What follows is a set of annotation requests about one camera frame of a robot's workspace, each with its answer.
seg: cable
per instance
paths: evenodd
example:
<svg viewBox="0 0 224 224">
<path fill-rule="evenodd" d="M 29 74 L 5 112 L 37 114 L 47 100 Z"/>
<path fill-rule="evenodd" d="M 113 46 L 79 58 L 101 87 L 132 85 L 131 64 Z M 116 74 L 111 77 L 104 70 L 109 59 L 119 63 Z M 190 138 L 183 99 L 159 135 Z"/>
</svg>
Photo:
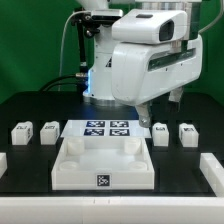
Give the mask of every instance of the cable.
<svg viewBox="0 0 224 224">
<path fill-rule="evenodd" d="M 218 16 L 211 23 L 209 23 L 206 27 L 199 30 L 199 34 L 202 34 L 203 32 L 205 32 L 208 29 L 210 29 L 211 27 L 213 27 L 221 19 L 221 17 L 223 16 L 223 12 L 224 12 L 224 0 L 220 0 L 220 12 L 219 12 Z"/>
<path fill-rule="evenodd" d="M 84 84 L 83 82 L 64 82 L 64 83 L 56 83 L 56 84 L 52 84 L 50 85 L 45 91 L 49 91 L 50 89 L 52 89 L 55 86 L 62 86 L 62 85 L 82 85 Z"/>
<path fill-rule="evenodd" d="M 62 40 L 61 40 L 59 77 L 62 77 L 63 57 L 64 57 L 64 45 L 65 45 L 65 35 L 66 35 L 66 31 L 67 31 L 68 23 L 69 23 L 69 21 L 71 20 L 71 18 L 72 18 L 73 16 L 76 16 L 76 15 L 78 15 L 78 14 L 87 13 L 87 12 L 89 12 L 89 11 L 73 12 L 73 13 L 68 17 L 67 21 L 65 22 L 64 29 L 63 29 Z"/>
<path fill-rule="evenodd" d="M 55 79 L 47 82 L 43 87 L 40 88 L 39 91 L 40 92 L 44 91 L 48 86 L 50 86 L 51 84 L 53 84 L 55 82 L 58 82 L 58 81 L 61 81 L 61 80 L 64 80 L 64 79 L 71 79 L 71 78 L 76 78 L 76 75 L 66 75 L 66 76 L 55 78 Z"/>
</svg>

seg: green wall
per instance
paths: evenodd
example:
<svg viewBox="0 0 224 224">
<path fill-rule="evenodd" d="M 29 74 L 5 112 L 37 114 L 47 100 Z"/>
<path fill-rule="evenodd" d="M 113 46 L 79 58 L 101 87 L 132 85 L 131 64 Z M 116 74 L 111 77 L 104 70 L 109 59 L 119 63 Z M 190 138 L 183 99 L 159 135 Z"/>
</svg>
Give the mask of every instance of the green wall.
<svg viewBox="0 0 224 224">
<path fill-rule="evenodd" d="M 19 91 L 38 90 L 58 77 L 64 23 L 78 4 L 74 0 L 0 0 L 0 102 Z M 219 12 L 219 0 L 202 3 L 201 27 Z M 209 93 L 224 104 L 224 18 L 203 34 L 204 62 L 188 91 Z M 77 33 L 66 35 L 63 74 L 78 71 Z M 92 43 L 87 48 L 92 63 Z"/>
</svg>

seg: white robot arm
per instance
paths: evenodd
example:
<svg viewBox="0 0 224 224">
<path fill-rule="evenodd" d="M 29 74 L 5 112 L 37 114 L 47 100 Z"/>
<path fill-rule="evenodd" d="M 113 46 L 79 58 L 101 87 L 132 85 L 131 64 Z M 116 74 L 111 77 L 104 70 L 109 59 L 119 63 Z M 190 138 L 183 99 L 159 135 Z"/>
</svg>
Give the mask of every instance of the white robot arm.
<svg viewBox="0 0 224 224">
<path fill-rule="evenodd" d="M 167 92 L 181 93 L 201 73 L 200 1 L 144 0 L 142 5 L 147 9 L 132 10 L 112 27 L 120 42 L 112 57 L 112 94 L 135 106 L 140 125 L 149 127 L 147 102 Z"/>
<path fill-rule="evenodd" d="M 135 106 L 140 125 L 149 127 L 147 102 L 170 91 L 171 100 L 179 99 L 181 87 L 200 75 L 201 0 L 77 1 L 90 11 L 84 21 L 89 33 L 95 29 L 95 61 L 84 100 Z M 138 9 L 123 16 L 109 9 L 113 3 L 136 3 Z"/>
</svg>

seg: black tabletop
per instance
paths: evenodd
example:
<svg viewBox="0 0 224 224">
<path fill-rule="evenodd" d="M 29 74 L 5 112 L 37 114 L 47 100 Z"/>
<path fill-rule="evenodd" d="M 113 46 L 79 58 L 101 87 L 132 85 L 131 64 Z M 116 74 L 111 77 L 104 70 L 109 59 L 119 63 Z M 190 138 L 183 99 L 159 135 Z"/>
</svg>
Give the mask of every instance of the black tabletop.
<svg viewBox="0 0 224 224">
<path fill-rule="evenodd" d="M 40 144 L 45 122 L 67 120 L 137 120 L 133 107 L 108 108 L 82 102 L 72 92 L 23 92 L 0 105 L 0 152 L 8 169 L 0 179 L 0 196 L 214 196 L 199 169 L 200 154 L 212 152 L 224 165 L 224 108 L 205 94 L 185 93 L 179 113 L 169 113 L 166 95 L 153 101 L 153 123 L 166 123 L 169 146 L 147 146 L 155 170 L 154 190 L 52 191 L 51 170 L 62 139 L 55 146 Z M 18 122 L 31 121 L 34 135 L 27 146 L 13 146 L 11 131 Z M 193 124 L 199 132 L 198 148 L 184 148 L 179 124 Z"/>
</svg>

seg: white plastic tray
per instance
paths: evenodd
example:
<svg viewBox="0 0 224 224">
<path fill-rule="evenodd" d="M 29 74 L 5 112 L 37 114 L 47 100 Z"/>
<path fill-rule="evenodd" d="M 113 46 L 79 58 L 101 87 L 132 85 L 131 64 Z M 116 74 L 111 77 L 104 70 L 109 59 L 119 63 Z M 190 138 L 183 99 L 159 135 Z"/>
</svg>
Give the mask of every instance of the white plastic tray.
<svg viewBox="0 0 224 224">
<path fill-rule="evenodd" d="M 52 170 L 53 190 L 153 189 L 144 138 L 65 138 Z"/>
</svg>

